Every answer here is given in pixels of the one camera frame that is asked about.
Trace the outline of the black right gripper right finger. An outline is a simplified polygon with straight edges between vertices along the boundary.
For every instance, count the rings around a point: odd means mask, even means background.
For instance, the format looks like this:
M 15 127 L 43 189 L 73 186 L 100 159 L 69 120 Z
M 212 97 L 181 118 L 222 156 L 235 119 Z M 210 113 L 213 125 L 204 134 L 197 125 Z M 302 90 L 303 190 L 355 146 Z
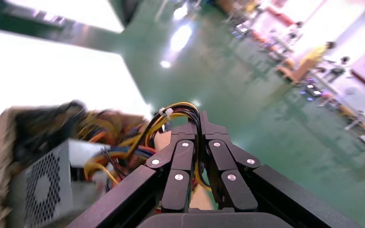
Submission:
M 260 166 L 255 156 L 234 145 L 226 127 L 210 123 L 200 113 L 200 161 L 203 162 L 218 209 L 256 211 L 258 202 L 246 176 Z

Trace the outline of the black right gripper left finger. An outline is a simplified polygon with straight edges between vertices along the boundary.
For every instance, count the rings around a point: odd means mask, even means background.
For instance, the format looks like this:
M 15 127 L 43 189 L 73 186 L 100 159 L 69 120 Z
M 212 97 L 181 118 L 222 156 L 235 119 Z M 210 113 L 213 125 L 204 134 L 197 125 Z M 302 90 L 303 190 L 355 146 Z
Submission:
M 150 157 L 146 166 L 155 170 L 164 187 L 162 213 L 186 213 L 188 211 L 194 170 L 197 129 L 186 123 L 171 130 L 170 143 Z

